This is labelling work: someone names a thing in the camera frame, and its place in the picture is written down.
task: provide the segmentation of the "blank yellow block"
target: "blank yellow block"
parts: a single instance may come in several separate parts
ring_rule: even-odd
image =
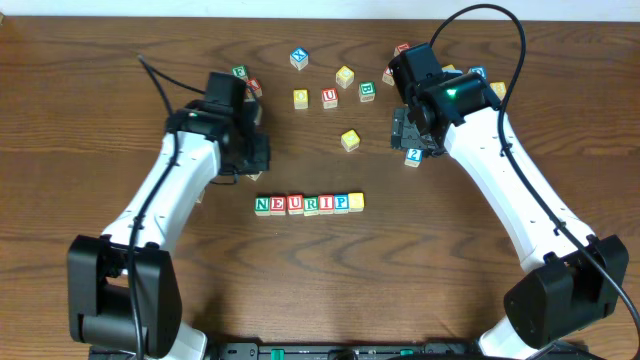
[[[355,130],[349,130],[342,134],[342,146],[347,152],[351,152],[360,146],[360,137]]]
[[[491,86],[491,90],[493,90],[493,92],[495,92],[496,95],[498,95],[498,98],[500,100],[504,99],[504,96],[507,95],[507,87],[502,81],[497,83],[491,83],[489,84],[489,86]]]
[[[293,90],[293,107],[296,109],[309,108],[309,92],[307,89]]]
[[[336,82],[344,89],[351,85],[355,78],[356,73],[354,73],[353,70],[349,69],[346,65],[341,67],[340,70],[338,70],[338,72],[336,73]]]
[[[349,212],[360,212],[362,210],[364,210],[364,194],[350,193],[349,194]]]

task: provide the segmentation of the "wooden tabletop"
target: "wooden tabletop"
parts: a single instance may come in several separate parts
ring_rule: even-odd
[[[125,208],[161,144],[165,110],[136,60],[203,88],[210,71],[248,66],[263,87],[271,171],[209,186],[174,255],[183,319],[265,342],[474,338],[503,315],[523,273],[507,233],[448,157],[403,164],[390,149],[394,46],[427,41],[439,22],[155,18],[5,18],[0,28],[0,357],[86,358],[67,323],[66,252]],[[509,106],[524,147],[560,197],[631,262],[640,303],[640,24],[525,24],[528,54]],[[297,46],[310,53],[291,66]],[[508,82],[510,22],[456,22],[436,43],[443,64],[484,65]],[[320,90],[348,65],[356,84],[323,110]],[[165,85],[174,107],[196,94]],[[310,108],[294,110],[307,88]],[[356,129],[346,153],[340,134]],[[258,218],[257,194],[363,191],[363,213]],[[637,343],[626,309],[575,333],[605,358]]]

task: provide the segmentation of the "white background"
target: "white background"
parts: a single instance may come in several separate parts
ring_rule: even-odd
[[[5,15],[443,19],[471,0],[0,0]],[[640,0],[486,0],[521,20],[640,21]],[[467,19],[504,19],[477,10]]]

